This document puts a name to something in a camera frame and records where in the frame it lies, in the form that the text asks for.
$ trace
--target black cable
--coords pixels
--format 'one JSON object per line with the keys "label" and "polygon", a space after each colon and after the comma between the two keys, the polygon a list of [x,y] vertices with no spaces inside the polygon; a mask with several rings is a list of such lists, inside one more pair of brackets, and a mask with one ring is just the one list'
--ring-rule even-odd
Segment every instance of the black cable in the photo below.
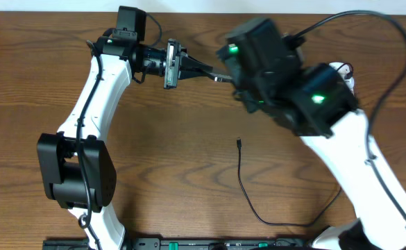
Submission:
{"label": "black cable", "polygon": [[148,17],[150,17],[150,19],[152,19],[152,21],[154,21],[154,22],[156,23],[156,25],[158,25],[158,28],[160,29],[160,35],[158,36],[158,39],[151,45],[151,47],[154,47],[154,46],[156,46],[159,42],[161,42],[162,28],[161,28],[160,23],[159,23],[158,21],[156,21],[156,19],[155,19],[152,15],[150,15],[150,14],[148,14],[148,13],[146,13],[146,15],[147,15]]}
{"label": "black cable", "polygon": [[[385,14],[382,14],[379,12],[375,12],[375,11],[370,11],[370,10],[352,10],[352,11],[345,11],[345,12],[338,13],[336,15],[332,15],[332,16],[314,24],[313,26],[305,29],[304,31],[301,31],[300,33],[296,34],[295,38],[299,38],[302,35],[305,35],[306,33],[312,31],[313,29],[315,29],[317,27],[320,27],[321,25],[323,25],[331,20],[334,20],[338,17],[344,17],[347,15],[373,15],[373,16],[380,17],[380,18],[388,21],[400,32],[400,34],[402,35],[403,41],[405,42],[405,45],[406,45],[406,30],[400,25],[400,23],[398,23],[396,20],[394,20],[392,17],[390,17],[388,15],[385,15]],[[366,145],[366,153],[368,155],[367,162],[371,165],[372,170],[374,171],[375,176],[377,177],[378,181],[380,182],[384,192],[386,192],[387,196],[389,197],[389,199],[391,200],[393,205],[397,208],[398,212],[402,215],[403,219],[406,221],[406,212],[402,209],[400,204],[396,201],[396,198],[394,198],[393,194],[391,193],[389,188],[386,186],[386,183],[383,181],[383,178],[381,177],[381,175],[373,161],[376,159],[376,156],[374,156],[374,154],[371,151],[371,148],[369,147],[370,134],[373,129],[375,119],[376,119],[378,113],[380,112],[380,109],[382,108],[382,106],[383,106],[384,102],[386,101],[386,99],[388,98],[388,96],[400,85],[400,83],[402,82],[402,80],[405,77],[406,77],[406,63],[405,63],[405,66],[403,67],[403,70],[400,73],[400,75],[397,76],[397,78],[394,80],[394,82],[385,90],[385,92],[382,94],[382,96],[378,99],[374,109],[372,110],[371,116],[369,117],[368,128],[366,130],[365,145]]]}
{"label": "black cable", "polygon": [[104,31],[103,36],[110,37],[110,35],[113,34],[113,31],[115,28],[108,28],[106,31]]}
{"label": "black cable", "polygon": [[344,66],[348,65],[350,67],[350,71],[354,72],[354,67],[352,64],[350,64],[349,62],[344,62],[340,67],[338,67],[337,72]]}
{"label": "black cable", "polygon": [[314,225],[319,219],[320,217],[323,215],[323,213],[325,213],[325,211],[339,198],[340,194],[341,194],[341,188],[338,191],[338,193],[335,195],[334,199],[332,199],[332,201],[330,201],[330,203],[315,217],[315,219],[307,224],[297,224],[297,223],[283,223],[283,222],[279,222],[279,223],[272,223],[272,222],[267,222],[265,220],[263,220],[258,214],[257,211],[255,211],[255,209],[253,208],[253,205],[251,203],[251,200],[249,199],[249,196],[246,193],[246,190],[244,189],[243,183],[242,183],[242,178],[241,178],[241,174],[240,174],[240,169],[241,169],[241,163],[242,163],[242,140],[240,138],[237,138],[237,148],[238,148],[238,182],[239,182],[239,186],[240,188],[243,190],[243,194],[246,197],[247,202],[249,203],[249,206],[251,207],[252,213],[257,217],[257,219],[259,221],[261,221],[263,224],[266,224],[268,226],[299,226],[299,227],[310,227],[312,225]]}
{"label": "black cable", "polygon": [[95,244],[99,247],[98,250],[100,250],[99,246],[99,239],[98,237],[94,234],[92,227],[90,226],[90,221],[92,219],[92,195],[90,193],[90,184],[87,178],[87,173],[85,172],[85,166],[83,162],[83,145],[81,144],[81,129],[83,127],[83,120],[85,113],[87,112],[87,108],[90,105],[90,102],[92,101],[93,95],[96,92],[96,89],[98,88],[99,82],[101,81],[102,73],[103,73],[103,65],[101,62],[101,57],[99,55],[98,50],[95,48],[93,45],[93,42],[87,41],[88,47],[93,51],[93,54],[96,58],[96,61],[98,62],[98,74],[96,75],[96,80],[93,85],[92,90],[90,91],[90,94],[87,98],[87,100],[84,103],[83,109],[81,110],[81,114],[79,115],[78,121],[77,121],[77,127],[76,127],[76,153],[78,154],[78,163],[79,167],[81,169],[81,176],[83,178],[84,182],[84,188],[85,188],[85,193],[87,196],[87,214],[86,215],[81,215],[78,219],[78,224],[82,229],[88,229],[92,237],[94,238]]}
{"label": "black cable", "polygon": [[89,230],[90,234],[92,235],[93,239],[94,239],[94,244],[96,246],[96,250],[101,250],[101,243],[99,243],[99,239],[96,236],[96,233],[94,233],[92,225],[89,225],[87,227],[87,229]]}

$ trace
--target wood grain surface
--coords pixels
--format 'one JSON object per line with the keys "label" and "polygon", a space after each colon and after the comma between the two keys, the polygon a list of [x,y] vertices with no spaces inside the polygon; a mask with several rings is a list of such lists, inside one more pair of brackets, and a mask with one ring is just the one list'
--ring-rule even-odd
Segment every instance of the wood grain surface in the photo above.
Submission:
{"label": "wood grain surface", "polygon": [[[154,14],[161,47],[176,38],[189,54],[222,67],[224,34],[257,15]],[[323,15],[266,15],[295,33]],[[0,249],[40,249],[47,238],[83,238],[76,219],[43,191],[36,142],[74,107],[90,70],[86,40],[115,26],[116,13],[0,12]],[[406,28],[406,17],[397,17]],[[148,20],[146,43],[158,35]],[[306,65],[346,61],[368,112],[400,71],[405,47],[389,24],[347,17],[307,36]],[[132,83],[118,104],[107,147],[117,168],[113,203],[131,232],[166,238],[314,237],[354,218],[346,195],[312,228],[270,227],[253,216],[239,189],[235,139],[243,140],[245,188],[272,222],[308,222],[338,190],[301,141],[260,112],[249,115],[232,87],[196,78],[163,90],[163,78]],[[378,143],[406,189],[406,81],[375,127]]]}

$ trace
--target green led light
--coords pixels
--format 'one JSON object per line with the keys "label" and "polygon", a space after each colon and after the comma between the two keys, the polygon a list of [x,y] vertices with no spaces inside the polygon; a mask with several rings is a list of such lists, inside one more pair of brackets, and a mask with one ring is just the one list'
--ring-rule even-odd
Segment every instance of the green led light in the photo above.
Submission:
{"label": "green led light", "polygon": [[315,94],[315,95],[312,96],[313,102],[317,103],[317,104],[322,104],[325,99],[326,98],[324,96],[321,96],[321,95],[318,95],[318,94]]}
{"label": "green led light", "polygon": [[231,52],[231,53],[237,53],[237,52],[238,52],[238,47],[236,47],[236,46],[230,47],[230,48],[229,48],[229,52]]}

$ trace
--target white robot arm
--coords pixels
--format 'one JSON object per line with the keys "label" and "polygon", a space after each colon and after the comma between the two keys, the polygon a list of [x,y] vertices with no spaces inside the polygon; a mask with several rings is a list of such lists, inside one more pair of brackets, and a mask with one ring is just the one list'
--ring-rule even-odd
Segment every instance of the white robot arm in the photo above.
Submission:
{"label": "white robot arm", "polygon": [[[107,141],[107,134],[112,122],[119,99],[124,90],[129,86],[132,72],[128,61],[121,60],[119,56],[101,55],[100,60],[103,65],[101,81],[94,93],[89,108],[84,117],[81,138],[86,139],[90,135],[96,136],[98,140]],[[77,119],[83,109],[85,100],[90,92],[98,74],[98,63],[95,57],[92,57],[90,74],[84,86],[78,102],[67,120],[60,126],[58,132],[62,132],[65,137],[76,137]],[[73,207],[69,209],[77,219],[87,213],[87,209]],[[101,212],[93,212],[90,226],[99,244],[103,249],[119,250],[124,242],[125,228],[118,221],[113,209],[112,203],[101,209]],[[85,229],[89,238],[89,247],[96,248],[94,238],[89,229]]]}
{"label": "white robot arm", "polygon": [[[367,163],[365,132],[368,120],[363,110],[349,112],[333,127],[334,135],[303,136],[301,140],[328,166],[354,205],[357,220],[341,227],[330,227],[313,242],[318,249],[341,249],[339,236],[361,222],[369,242],[381,249],[406,247],[406,221],[383,190],[371,166]],[[406,212],[406,192],[392,172],[374,138],[370,147],[374,160],[389,190]]]}
{"label": "white robot arm", "polygon": [[[108,130],[115,114],[118,101],[124,90],[129,86],[132,71],[128,61],[119,59],[119,56],[101,55],[103,65],[101,81],[85,113],[81,139],[94,135],[98,140],[107,141]],[[89,97],[98,74],[98,63],[93,56],[91,68],[84,89],[67,120],[59,127],[65,137],[76,137],[77,120]]]}

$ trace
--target cable connector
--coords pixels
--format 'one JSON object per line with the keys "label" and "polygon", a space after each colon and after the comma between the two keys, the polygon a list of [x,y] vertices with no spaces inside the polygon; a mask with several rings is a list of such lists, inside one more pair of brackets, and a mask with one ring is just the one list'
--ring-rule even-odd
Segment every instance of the cable connector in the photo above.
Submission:
{"label": "cable connector", "polygon": [[241,150],[242,148],[242,139],[240,137],[237,138],[237,148],[238,150]]}

